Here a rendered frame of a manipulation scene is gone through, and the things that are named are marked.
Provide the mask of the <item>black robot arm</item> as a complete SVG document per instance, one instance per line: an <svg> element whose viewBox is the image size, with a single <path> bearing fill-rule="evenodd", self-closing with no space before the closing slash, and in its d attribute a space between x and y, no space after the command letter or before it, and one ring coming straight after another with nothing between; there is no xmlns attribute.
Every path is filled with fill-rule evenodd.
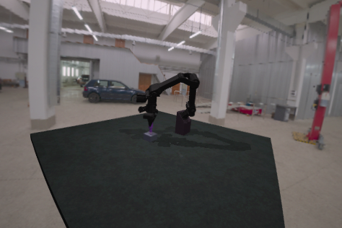
<svg viewBox="0 0 342 228"><path fill-rule="evenodd" d="M187 79L188 78L188 79ZM157 97L160 97L160 94L179 83L184 83L190 86L189 91L189 101L186 102L186 110L184 110L181 114L183 120L188 119L188 117L195 116L196 111L196 89L199 87L200 80L195 73L178 73L177 75L161 82L161 83L155 83L149 86L148 89L145 90L145 93L136 93L136 102L146 102L148 100L148 103L156 104L157 103ZM138 108L139 113L142 113L144 111L148 112L147 105L141 106Z"/></svg>

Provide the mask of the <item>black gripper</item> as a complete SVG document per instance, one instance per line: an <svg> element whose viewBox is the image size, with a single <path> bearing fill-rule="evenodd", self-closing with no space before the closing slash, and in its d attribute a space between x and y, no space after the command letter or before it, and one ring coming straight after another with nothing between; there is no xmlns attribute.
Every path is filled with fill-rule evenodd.
<svg viewBox="0 0 342 228"><path fill-rule="evenodd" d="M151 127L152 123L154 122L154 119L157 115L155 113L158 113L158 109L156 109L157 104L151 104L147 103L148 112L146 112L143 115L143 119L148 120L149 127Z"/></svg>

